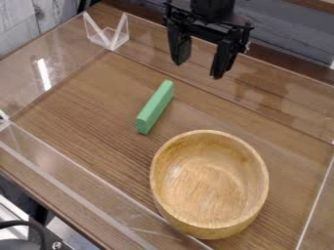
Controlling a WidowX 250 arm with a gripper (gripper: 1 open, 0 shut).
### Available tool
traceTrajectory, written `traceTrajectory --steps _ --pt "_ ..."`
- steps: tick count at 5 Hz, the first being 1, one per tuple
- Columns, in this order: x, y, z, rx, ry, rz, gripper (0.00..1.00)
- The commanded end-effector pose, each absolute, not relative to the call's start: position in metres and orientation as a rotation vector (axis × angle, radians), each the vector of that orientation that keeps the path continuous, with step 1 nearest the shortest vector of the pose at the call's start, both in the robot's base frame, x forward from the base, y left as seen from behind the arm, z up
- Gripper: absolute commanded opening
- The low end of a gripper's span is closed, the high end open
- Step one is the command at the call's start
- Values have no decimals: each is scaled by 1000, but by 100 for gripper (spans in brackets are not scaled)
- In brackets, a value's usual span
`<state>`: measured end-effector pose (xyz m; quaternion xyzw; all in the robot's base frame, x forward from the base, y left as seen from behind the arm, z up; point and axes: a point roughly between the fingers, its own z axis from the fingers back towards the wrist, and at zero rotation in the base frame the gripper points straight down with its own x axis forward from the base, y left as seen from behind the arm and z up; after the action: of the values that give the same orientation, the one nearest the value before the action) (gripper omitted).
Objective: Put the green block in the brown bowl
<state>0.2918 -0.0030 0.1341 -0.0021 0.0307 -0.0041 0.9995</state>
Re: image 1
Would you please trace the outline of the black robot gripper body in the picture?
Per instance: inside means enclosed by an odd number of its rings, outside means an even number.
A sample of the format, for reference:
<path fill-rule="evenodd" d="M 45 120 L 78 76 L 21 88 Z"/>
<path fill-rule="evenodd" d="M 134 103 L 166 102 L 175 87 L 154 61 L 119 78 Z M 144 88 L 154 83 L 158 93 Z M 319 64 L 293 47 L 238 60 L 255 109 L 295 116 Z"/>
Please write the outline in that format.
<path fill-rule="evenodd" d="M 254 25 L 235 12 L 235 0 L 166 0 L 164 25 L 167 20 L 179 23 L 190 36 L 218 44 L 231 40 L 239 53 L 250 49 Z"/>

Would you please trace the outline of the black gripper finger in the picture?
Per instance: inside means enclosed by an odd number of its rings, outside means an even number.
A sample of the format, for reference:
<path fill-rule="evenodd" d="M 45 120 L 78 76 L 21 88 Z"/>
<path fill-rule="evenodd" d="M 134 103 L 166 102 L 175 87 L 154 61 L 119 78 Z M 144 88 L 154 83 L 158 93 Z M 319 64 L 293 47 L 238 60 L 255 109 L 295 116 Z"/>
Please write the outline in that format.
<path fill-rule="evenodd" d="M 238 53 L 238 46 L 231 40 L 223 39 L 218 43 L 210 69 L 210 76 L 214 79 L 222 78 L 225 73 L 231 69 Z"/>
<path fill-rule="evenodd" d="M 182 65 L 191 56 L 192 38 L 184 27 L 172 20 L 167 20 L 167 37 L 171 59 L 175 65 Z"/>

